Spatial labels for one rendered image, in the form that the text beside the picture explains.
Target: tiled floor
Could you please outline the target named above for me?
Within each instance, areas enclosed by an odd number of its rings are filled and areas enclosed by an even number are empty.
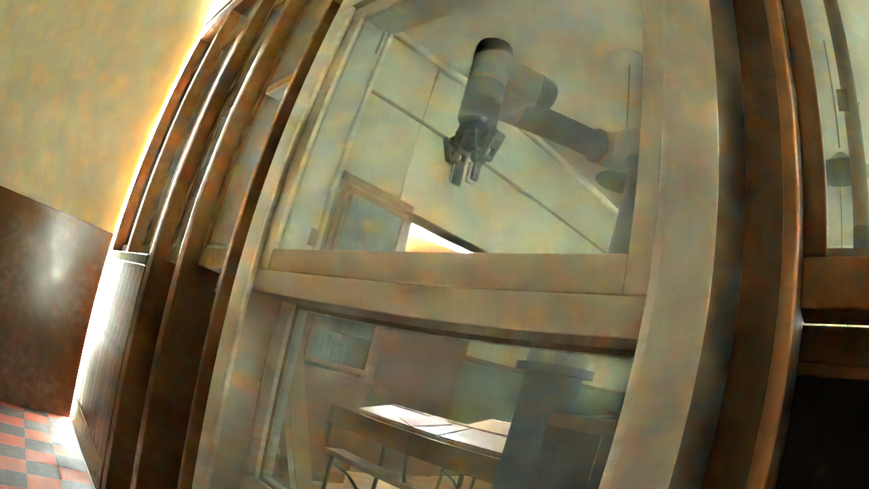
[[[69,418],[0,401],[0,489],[93,489]]]

